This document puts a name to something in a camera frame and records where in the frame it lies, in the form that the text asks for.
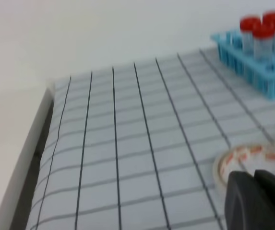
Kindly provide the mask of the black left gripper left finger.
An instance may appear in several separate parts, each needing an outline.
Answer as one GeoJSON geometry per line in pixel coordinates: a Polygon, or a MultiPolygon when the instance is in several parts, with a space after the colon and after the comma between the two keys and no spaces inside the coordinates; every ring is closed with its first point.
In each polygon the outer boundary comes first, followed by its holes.
{"type": "Polygon", "coordinates": [[[275,230],[264,191],[247,172],[232,171],[228,177],[225,218],[228,230],[275,230]]]}

